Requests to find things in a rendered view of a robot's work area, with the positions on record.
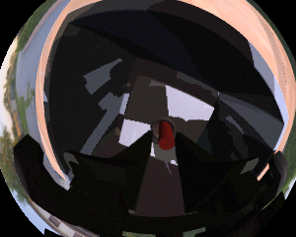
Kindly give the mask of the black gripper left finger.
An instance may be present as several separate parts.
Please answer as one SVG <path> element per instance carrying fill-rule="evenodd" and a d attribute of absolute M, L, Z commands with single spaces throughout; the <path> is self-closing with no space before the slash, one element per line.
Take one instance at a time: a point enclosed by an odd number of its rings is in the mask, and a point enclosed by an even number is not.
<path fill-rule="evenodd" d="M 135 213 L 152 154 L 152 142 L 153 130 L 148 130 L 113 157 L 96 157 L 68 150 L 64 158 L 73 175 L 120 190 L 128 212 Z"/>

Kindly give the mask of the dark red peg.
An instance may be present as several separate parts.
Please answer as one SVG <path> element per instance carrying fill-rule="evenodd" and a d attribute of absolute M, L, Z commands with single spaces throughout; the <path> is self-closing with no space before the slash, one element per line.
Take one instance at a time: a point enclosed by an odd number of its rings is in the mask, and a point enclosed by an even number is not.
<path fill-rule="evenodd" d="M 176 142 L 172 134 L 172 128 L 166 121 L 160 121 L 160 138 L 159 146 L 163 150 L 171 150 L 175 147 Z"/>

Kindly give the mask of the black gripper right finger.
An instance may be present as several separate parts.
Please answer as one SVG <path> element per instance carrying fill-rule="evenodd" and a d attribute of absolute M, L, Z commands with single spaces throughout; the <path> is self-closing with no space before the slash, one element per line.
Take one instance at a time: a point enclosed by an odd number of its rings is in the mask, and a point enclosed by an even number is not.
<path fill-rule="evenodd" d="M 184 213 L 198 212 L 198 207 L 212 197 L 227 179 L 253 170 L 259 161 L 259 157 L 220 161 L 180 133 L 176 134 L 175 150 L 183 189 Z"/>

